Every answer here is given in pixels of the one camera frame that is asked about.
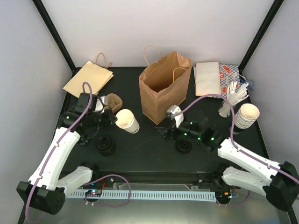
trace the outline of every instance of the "blue wire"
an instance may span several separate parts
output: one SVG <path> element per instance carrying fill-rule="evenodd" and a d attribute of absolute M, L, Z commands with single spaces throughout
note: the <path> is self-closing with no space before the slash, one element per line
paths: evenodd
<path fill-rule="evenodd" d="M 244 81 L 242 77 L 240 77 L 240 81 L 241 83 L 249 83 L 249 81 L 251 81 L 253 84 L 252 85 L 249 85 L 247 88 L 249 88 L 250 90 L 253 90 L 253 86 L 254 86 L 254 81 L 251 80 L 251 79 L 247 79 L 247 81 Z"/>

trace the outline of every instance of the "black metal frame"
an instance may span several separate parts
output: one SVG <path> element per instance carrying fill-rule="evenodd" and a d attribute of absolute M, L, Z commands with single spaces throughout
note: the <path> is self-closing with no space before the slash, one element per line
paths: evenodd
<path fill-rule="evenodd" d="M 45 6 L 42 3 L 42 0 L 32 0 L 32 1 L 35 4 L 35 6 L 36 6 L 38 12 L 40 13 L 43 21 L 45 22 L 46 26 L 48 27 L 51 35 L 53 36 L 53 38 L 55 40 L 55 42 L 57 43 L 57 45 L 58 45 L 61 53 L 63 54 L 65 60 L 67 61 L 68 65 L 69 65 L 69 67 L 72 71 L 72 77 L 73 77 L 80 70 L 80 68 L 77 68 L 75 66 L 73 60 L 71 59 L 71 56 L 69 55 L 62 39 L 60 38 L 58 31 L 56 30 L 56 28 L 55 28 L 55 26 L 54 26 L 54 24 L 53 24 L 53 22 L 52 22 L 52 20 L 49 16 L 48 12 L 47 12 Z M 280 6 L 282 5 L 283 2 L 284 2 L 284 0 L 274 0 L 274 2 L 272 4 L 271 8 L 269 9 L 264 21 L 262 22 L 262 25 L 260 26 L 260 28 L 259 28 L 257 34 L 255 35 L 250 47 L 248 48 L 244 58 L 242 59 L 241 64 L 239 65 L 240 74 L 242 74 L 245 66 L 249 62 L 251 56 L 253 55 L 255 49 L 257 48 L 258 44 L 260 43 L 263 35 L 265 34 L 266 30 L 268 29 L 269 25 L 271 24 L 273 18 L 275 17 L 277 11 L 279 10 L 279 8 L 280 8 Z M 65 112 L 67 110 L 67 108 L 69 106 L 70 98 L 71 98 L 71 95 L 69 93 L 66 93 L 61 113 Z M 19 222 L 18 222 L 19 224 L 23 223 L 24 219 L 25 219 L 24 208 L 23 208 L 22 213 L 20 215 L 20 219 L 19 219 Z M 291 223 L 292 224 L 298 224 L 295 213 L 294 213 L 294 210 L 290 209 L 288 211 L 288 214 L 289 214 Z"/>
<path fill-rule="evenodd" d="M 209 189 L 215 192 L 227 192 L 231 186 L 227 185 L 221 178 L 227 165 L 220 164 L 217 170 L 213 172 L 140 172 L 140 171 L 95 171 L 93 172 L 92 180 L 97 180 L 102 176 L 110 174 L 118 174 L 126 178 L 130 183 L 142 184 L 182 184 L 189 188 L 192 186 L 199 189 Z M 59 178 L 63 178 L 73 172 L 72 170 L 63 170 Z M 114 182 L 109 182 L 110 178 L 106 179 L 105 186 L 113 187 L 113 183 L 125 183 L 123 179 L 115 177 Z M 97 182 L 94 185 L 85 186 L 86 189 L 94 189 L 101 187 L 101 183 Z"/>

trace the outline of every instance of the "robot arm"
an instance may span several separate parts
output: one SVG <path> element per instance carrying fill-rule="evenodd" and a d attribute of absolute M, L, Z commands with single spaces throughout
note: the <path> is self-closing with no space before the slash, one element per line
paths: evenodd
<path fill-rule="evenodd" d="M 184 122 L 183 114 L 174 116 L 180 111 L 180 108 L 176 105 L 170 107 L 168 110 L 168 116 L 171 119 L 174 118 L 176 121 L 175 127 L 171 130 L 164 130 L 162 128 L 157 129 L 160 133 L 161 130 L 163 130 L 162 134 L 166 140 L 170 138 L 170 133 L 173 133 L 174 135 L 176 133 L 186 133 L 185 135 L 189 137 L 199 139 L 200 143 L 209 151 L 217 149 L 218 155 L 221 158 L 232 161 L 247 171 L 228 167 L 222 175 L 222 179 L 227 185 L 239 186 L 250 191 L 254 191 L 265 196 L 276 208 L 283 211 L 289 210 L 298 197 L 299 185 L 295 181 L 278 173 L 276 170 L 271 169 L 245 155 L 240 152 L 240 150 L 277 169 L 287 172 L 296 179 L 299 179 L 296 168 L 292 164 L 288 162 L 280 164 L 278 162 L 268 160 L 248 149 L 245 149 L 237 143 L 236 145 L 238 146 L 238 149 L 236 149 L 230 138 L 225 139 L 218 131 L 207 128 L 208 122 L 205 119 L 200 120 L 196 125 L 192 125 L 193 122 Z"/>
<path fill-rule="evenodd" d="M 38 166 L 37 170 L 29 178 L 30 183 L 34 183 L 37 178 L 40 178 L 39 172 L 45 163 L 46 158 L 48 157 L 50 151 L 56 144 L 57 140 L 61 135 L 66 131 L 67 128 L 61 127 L 56 129 L 54 139 L 44 156 L 42 162 Z M 71 174 L 62 178 L 58 181 L 58 177 L 61 173 L 61 170 L 65 164 L 67 157 L 69 156 L 72 148 L 79 141 L 80 135 L 77 132 L 68 132 L 63 141 L 56 147 L 54 153 L 50 157 L 47 166 L 43 172 L 43 177 L 38 182 L 37 186 L 47 190 L 55 190 L 56 188 L 64 188 L 65 195 L 69 195 L 73 190 L 80 187 L 82 184 L 87 183 L 91 180 L 92 171 L 89 168 L 78 167 L 77 170 L 73 171 Z"/>
<path fill-rule="evenodd" d="M 79 143 L 80 145 L 84 145 L 88 143 L 88 136 L 85 133 L 87 128 L 94 126 L 105 127 L 115 123 L 116 117 L 112 114 L 112 111 L 110 109 L 104 110 L 104 106 L 107 105 L 107 98 L 99 98 L 93 95 L 88 113 L 63 137 L 60 143 L 57 144 L 57 140 L 61 138 L 66 130 L 86 109 L 89 95 L 90 94 L 87 93 L 81 93 L 74 112 L 65 112 L 61 115 L 53 141 L 42 162 L 27 182 L 19 183 L 17 192 L 23 201 L 26 202 L 33 183 L 39 179 L 30 202 L 30 207 L 55 215 L 62 208 L 67 195 L 91 180 L 93 172 L 87 167 L 78 167 L 64 178 L 60 180 L 58 178 L 75 144 Z M 40 176 L 40 171 L 54 146 L 56 146 L 56 148 L 49 158 L 42 176 Z"/>

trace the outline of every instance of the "paper cup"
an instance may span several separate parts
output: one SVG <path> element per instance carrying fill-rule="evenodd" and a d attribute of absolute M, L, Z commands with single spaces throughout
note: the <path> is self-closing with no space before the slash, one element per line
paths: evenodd
<path fill-rule="evenodd" d="M 244 120 L 243 118 L 240 118 L 239 114 L 235 115 L 235 120 L 236 120 L 236 122 L 238 122 L 239 124 L 242 124 L 242 125 L 252 125 L 252 123 L 255 121 L 255 120 L 254 121 Z"/>
<path fill-rule="evenodd" d="M 248 121 L 256 120 L 260 116 L 259 109 L 253 104 L 243 104 L 238 113 L 240 113 L 241 118 Z"/>
<path fill-rule="evenodd" d="M 117 121 L 116 125 L 125 130 L 126 132 L 129 132 L 131 134 L 135 134 L 139 131 L 139 123 L 134 117 L 134 114 L 128 110 L 128 109 L 123 109 L 120 110 L 117 114 Z"/>
<path fill-rule="evenodd" d="M 249 128 L 260 115 L 260 111 L 253 104 L 243 104 L 237 114 L 235 115 L 235 128 L 236 133 Z"/>

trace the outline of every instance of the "purple cable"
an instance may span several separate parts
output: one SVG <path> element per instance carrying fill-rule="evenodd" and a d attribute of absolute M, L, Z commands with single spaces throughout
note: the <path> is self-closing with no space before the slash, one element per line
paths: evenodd
<path fill-rule="evenodd" d="M 84 109 L 83 113 L 78 117 L 78 119 L 61 135 L 61 137 L 57 140 L 57 145 L 60 143 L 60 141 L 64 138 L 64 136 L 85 116 L 85 114 L 87 113 L 88 109 L 89 109 L 89 106 L 92 102 L 92 97 L 93 97 L 93 93 L 92 93 L 92 88 L 90 86 L 90 84 L 88 82 L 83 82 L 82 84 L 82 88 L 83 88 L 83 92 L 85 92 L 85 84 L 88 86 L 89 88 L 89 93 L 90 93 L 90 96 L 89 96 L 89 100 L 88 100 L 88 103 L 87 103 L 87 107 Z M 56 149 L 56 146 L 54 146 L 52 148 L 52 150 L 50 151 L 49 155 L 47 156 L 46 160 L 45 160 L 45 163 L 43 164 L 42 168 L 41 168 L 41 171 L 39 172 L 39 175 L 42 176 L 43 174 L 43 171 L 45 170 L 46 168 L 46 165 L 47 163 L 49 162 L 50 160 L 50 157 L 52 156 L 52 154 L 54 153 L 54 150 Z M 45 213 L 43 213 L 38 219 L 32 221 L 29 219 L 29 206 L 30 206 L 30 202 L 31 202 L 31 198 L 32 198 L 32 195 L 33 195 L 33 192 L 34 190 L 36 189 L 36 186 L 39 182 L 40 178 L 37 178 L 36 179 L 36 182 L 34 183 L 30 193 L 29 193 L 29 196 L 28 196 L 28 199 L 27 199 L 27 202 L 26 202 L 26 208 L 25 208 L 25 216 L 26 216 L 26 219 L 28 222 L 30 223 L 36 223 L 38 221 L 40 221 Z"/>
<path fill-rule="evenodd" d="M 120 175 L 117 175 L 117 174 L 110 174 L 110 175 L 103 176 L 103 177 L 101 177 L 101 178 L 99 178 L 99 179 L 97 179 L 95 181 L 92 181 L 92 182 L 89 182 L 89 183 L 85 183 L 83 185 L 89 185 L 89 184 L 92 184 L 92 183 L 96 183 L 96 182 L 101 181 L 101 180 L 103 180 L 103 179 L 105 179 L 107 177 L 110 177 L 110 176 L 117 176 L 117 177 L 123 179 L 127 183 L 128 187 L 129 187 L 129 196 L 128 196 L 128 198 L 126 199 L 126 201 L 124 203 L 118 204 L 118 205 L 110 205 L 110 204 L 102 204 L 102 203 L 93 203 L 93 204 L 101 205 L 101 206 L 105 206 L 105 207 L 109 207 L 109 208 L 120 208 L 120 207 L 126 205 L 129 202 L 130 197 L 131 197 L 131 186 L 130 186 L 129 182 L 127 181 L 127 179 L 124 178 L 123 176 L 120 176 Z M 92 202 L 89 202 L 87 200 L 87 195 L 85 197 L 85 201 L 86 201 L 86 203 L 92 203 Z"/>
<path fill-rule="evenodd" d="M 206 98 L 206 97 L 217 97 L 217 98 L 221 98 L 221 99 L 225 100 L 225 101 L 227 102 L 227 104 L 229 105 L 230 110 L 231 110 L 231 112 L 232 112 L 232 126 L 231 126 L 231 130 L 230 130 L 230 139 L 231 139 L 231 141 L 232 141 L 233 146 L 234 146 L 236 149 L 238 149 L 238 146 L 235 144 L 235 141 L 234 141 L 234 126 L 235 126 L 235 112 L 234 112 L 234 108 L 233 108 L 232 104 L 228 101 L 228 99 L 226 99 L 225 97 L 223 97 L 223 96 L 221 96 L 221 95 L 218 95 L 218 94 L 207 94 L 207 95 L 204 95 L 204 96 L 202 96 L 202 97 L 199 97 L 199 98 L 197 98 L 196 100 L 194 100 L 192 103 L 190 103 L 190 105 L 187 106 L 182 112 L 179 112 L 179 113 L 174 114 L 173 117 L 176 117 L 176 116 L 178 116 L 178 115 L 180 115 L 180 114 L 186 112 L 186 111 L 187 111 L 190 107 L 192 107 L 195 103 L 197 103 L 199 100 L 201 100 L 201 99 L 203 99 L 203 98 Z M 245 151 L 243 151 L 243 150 L 241 150 L 241 149 L 240 149 L 239 151 L 240 151 L 241 153 L 243 153 L 244 155 L 250 157 L 251 159 L 253 159 L 253 160 L 255 160 L 255 161 L 257 161 L 257 162 L 259 162 L 259 163 L 261 163 L 261 164 L 263 164 L 263 165 L 265 165 L 265 166 L 267 166 L 267 167 L 269 167 L 269 168 L 271 168 L 271 169 L 273 169 L 273 170 L 275 170 L 275 171 L 277 171 L 277 172 L 279 172 L 279 173 L 285 175 L 285 176 L 287 176 L 288 178 L 290 178 L 291 180 L 293 180 L 295 183 L 299 184 L 299 180 L 297 180 L 297 179 L 296 179 L 295 177 L 293 177 L 292 175 L 286 173 L 285 171 L 283 171 L 283 170 L 281 170 L 281 169 L 278 169 L 278 168 L 276 168 L 276 167 L 274 167 L 274 166 L 272 166 L 272 165 L 270 165 L 270 164 L 268 164 L 268 163 L 266 163 L 266 162 L 264 162 L 264 161 L 262 161 L 262 160 L 260 160 L 260 159 L 258 159 L 258 158 L 256 158 L 256 157 L 254 157 L 254 156 L 252 156 L 252 155 L 246 153 Z"/>
<path fill-rule="evenodd" d="M 252 195 L 252 192 L 251 192 L 251 191 L 248 192 L 248 195 L 247 195 L 247 197 L 245 198 L 245 200 L 242 201 L 242 202 L 240 202 L 240 203 L 237 203 L 237 204 L 220 204 L 219 201 L 218 201 L 217 199 L 216 199 L 216 202 L 217 202 L 217 204 L 219 204 L 219 205 L 224 205 L 224 206 L 226 206 L 226 207 L 235 207 L 235 206 L 239 206 L 239 205 L 243 205 L 243 204 L 245 204 L 245 203 L 250 199 L 251 195 Z"/>

